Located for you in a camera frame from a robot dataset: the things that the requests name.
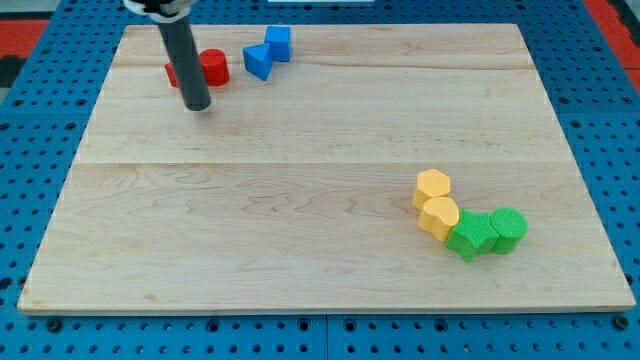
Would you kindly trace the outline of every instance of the yellow hexagonal block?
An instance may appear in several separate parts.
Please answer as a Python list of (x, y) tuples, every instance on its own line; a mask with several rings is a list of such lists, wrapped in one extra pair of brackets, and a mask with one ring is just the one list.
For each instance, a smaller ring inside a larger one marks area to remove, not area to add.
[(423, 171), (418, 174), (418, 181), (411, 202), (416, 209), (422, 209), (427, 200), (448, 196), (450, 192), (451, 179), (447, 175), (436, 169)]
[(446, 242), (453, 229), (460, 221), (460, 210), (453, 199), (437, 197), (424, 203), (418, 226), (433, 234), (438, 240)]

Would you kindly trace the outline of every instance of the blue pegboard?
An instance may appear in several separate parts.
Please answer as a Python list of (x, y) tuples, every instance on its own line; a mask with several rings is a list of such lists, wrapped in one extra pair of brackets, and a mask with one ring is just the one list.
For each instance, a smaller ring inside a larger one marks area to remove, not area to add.
[[(377, 0), (374, 6), (321, 8), (199, 0), (191, 20), (517, 23), (631, 287), (640, 294), (640, 99), (581, 1)], [(0, 107), (0, 359), (639, 357), (637, 310), (304, 318), (20, 314), (15, 303), (21, 282), (124, 28), (148, 23), (117, 0), (63, 0)]]

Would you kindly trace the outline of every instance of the blue block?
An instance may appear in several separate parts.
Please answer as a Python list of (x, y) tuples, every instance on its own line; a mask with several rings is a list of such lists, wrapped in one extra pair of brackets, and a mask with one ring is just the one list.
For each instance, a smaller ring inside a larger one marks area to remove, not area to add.
[(271, 55), (274, 61), (289, 62), (291, 29), (288, 26), (267, 26), (264, 42), (271, 44)]
[(267, 81), (273, 67), (271, 45), (248, 46), (242, 49), (242, 55), (244, 57), (244, 68), (260, 78), (260, 80)]

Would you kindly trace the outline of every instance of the toy block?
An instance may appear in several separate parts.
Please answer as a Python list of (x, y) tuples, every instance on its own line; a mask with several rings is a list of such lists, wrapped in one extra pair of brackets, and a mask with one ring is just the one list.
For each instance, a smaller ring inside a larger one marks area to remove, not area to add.
[(271, 58), (288, 62), (291, 57), (291, 29), (288, 26), (267, 26), (264, 42), (271, 44)]
[(209, 86), (221, 86), (229, 81), (227, 55), (220, 49), (207, 49), (200, 53), (204, 78)]
[(491, 214), (491, 226), (498, 233), (492, 252), (500, 255), (511, 253), (527, 233), (527, 219), (516, 209), (503, 207)]
[(178, 80), (176, 79), (176, 72), (175, 70), (173, 70), (173, 64), (164, 64), (164, 70), (167, 72), (167, 76), (169, 77), (169, 83), (171, 83), (171, 86), (178, 87)]
[(424, 203), (418, 226), (430, 232), (436, 239), (445, 242), (449, 238), (451, 229), (460, 221), (460, 210), (453, 199), (437, 197)]
[(451, 230), (446, 246), (468, 263), (474, 256), (490, 252), (497, 239), (498, 233), (491, 226), (489, 214), (460, 210), (460, 222)]
[(439, 170), (431, 169), (418, 174), (415, 191), (411, 203), (420, 210), (425, 202), (451, 192), (451, 179)]
[(244, 67), (248, 72), (257, 76), (262, 81), (267, 81), (273, 67), (271, 58), (271, 45), (260, 44), (248, 46), (242, 49)]

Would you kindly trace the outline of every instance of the wooden table surface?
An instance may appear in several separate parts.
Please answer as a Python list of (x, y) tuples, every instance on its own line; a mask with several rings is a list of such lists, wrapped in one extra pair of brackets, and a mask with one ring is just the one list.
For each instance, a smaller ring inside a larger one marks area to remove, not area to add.
[[(635, 304), (510, 24), (194, 26), (232, 79), (184, 109), (151, 26), (127, 28), (19, 301), (30, 315), (620, 311)], [(419, 171), (461, 208), (519, 208), (465, 264), (417, 225)]]

